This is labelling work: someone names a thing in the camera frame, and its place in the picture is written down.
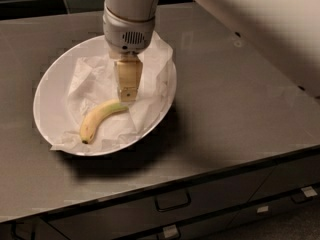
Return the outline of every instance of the banana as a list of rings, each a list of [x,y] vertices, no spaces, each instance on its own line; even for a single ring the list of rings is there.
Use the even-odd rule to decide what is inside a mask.
[[[80,127],[80,138],[82,143],[89,144],[96,133],[101,122],[108,116],[127,110],[128,107],[121,104],[118,99],[105,101],[92,110],[84,117]]]

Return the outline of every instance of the crumpled white napkin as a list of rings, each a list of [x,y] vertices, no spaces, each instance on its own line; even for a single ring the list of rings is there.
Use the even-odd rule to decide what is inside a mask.
[[[174,67],[172,54],[172,48],[154,32],[150,46],[139,54],[143,71],[136,101],[129,105],[127,112],[103,121],[89,145],[80,140],[81,122],[94,106],[118,98],[117,82],[114,60],[107,54],[79,58],[67,94],[67,109],[76,127],[66,129],[51,149],[94,155],[109,153],[140,139],[172,100],[168,97],[169,72]]]

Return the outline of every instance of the black vent grille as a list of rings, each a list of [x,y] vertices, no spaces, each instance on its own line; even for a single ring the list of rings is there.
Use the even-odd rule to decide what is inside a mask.
[[[144,36],[140,32],[126,32],[122,38],[128,44],[140,44],[144,40]]]

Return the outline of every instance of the kitchen counter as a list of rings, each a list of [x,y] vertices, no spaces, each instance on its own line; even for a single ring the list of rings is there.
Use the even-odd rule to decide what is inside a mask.
[[[319,104],[198,5],[160,6],[156,31],[177,68],[167,116],[128,149],[76,157],[50,151],[33,99],[60,55],[103,34],[102,12],[0,21],[0,222],[276,163],[320,144]]]

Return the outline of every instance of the gray countertop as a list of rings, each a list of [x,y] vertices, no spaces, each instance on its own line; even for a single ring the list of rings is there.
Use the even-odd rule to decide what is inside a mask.
[[[157,14],[174,105],[137,144],[96,158],[50,151],[32,107],[49,66],[103,34],[102,12],[0,22],[0,222],[319,145],[319,104],[244,39],[193,3]]]

